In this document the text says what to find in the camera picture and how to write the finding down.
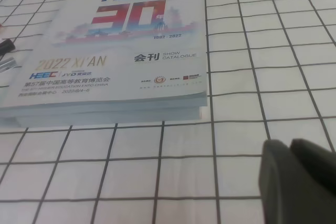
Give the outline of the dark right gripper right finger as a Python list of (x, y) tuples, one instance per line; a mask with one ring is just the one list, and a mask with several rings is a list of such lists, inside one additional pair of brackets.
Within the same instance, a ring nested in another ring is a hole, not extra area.
[(300, 223), (335, 223), (335, 153), (304, 139), (290, 150), (303, 169)]

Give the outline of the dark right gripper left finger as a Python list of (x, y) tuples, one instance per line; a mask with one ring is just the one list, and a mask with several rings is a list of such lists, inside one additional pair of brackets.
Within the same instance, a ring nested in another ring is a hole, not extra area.
[(299, 163), (287, 145), (279, 140), (263, 144), (259, 171), (259, 191), (265, 223), (292, 223), (287, 203), (292, 200)]

